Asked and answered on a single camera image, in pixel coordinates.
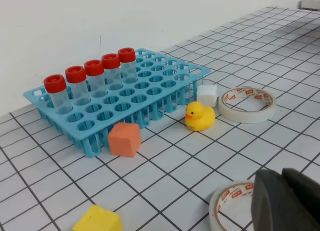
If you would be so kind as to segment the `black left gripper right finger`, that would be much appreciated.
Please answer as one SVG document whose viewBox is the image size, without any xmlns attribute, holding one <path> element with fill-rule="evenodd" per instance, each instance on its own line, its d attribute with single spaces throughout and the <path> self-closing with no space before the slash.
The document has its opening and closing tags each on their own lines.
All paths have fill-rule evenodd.
<svg viewBox="0 0 320 231">
<path fill-rule="evenodd" d="M 283 168 L 282 177 L 312 216 L 320 215 L 320 184 L 293 168 Z"/>
</svg>

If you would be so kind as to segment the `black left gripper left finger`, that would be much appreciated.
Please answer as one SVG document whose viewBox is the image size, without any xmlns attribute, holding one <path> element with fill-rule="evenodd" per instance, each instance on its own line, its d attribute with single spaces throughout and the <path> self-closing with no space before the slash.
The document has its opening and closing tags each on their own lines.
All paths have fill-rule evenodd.
<svg viewBox="0 0 320 231">
<path fill-rule="evenodd" d="M 255 175 L 251 203 L 255 231 L 318 231 L 320 216 L 312 216 L 282 174 L 260 170 Z"/>
</svg>

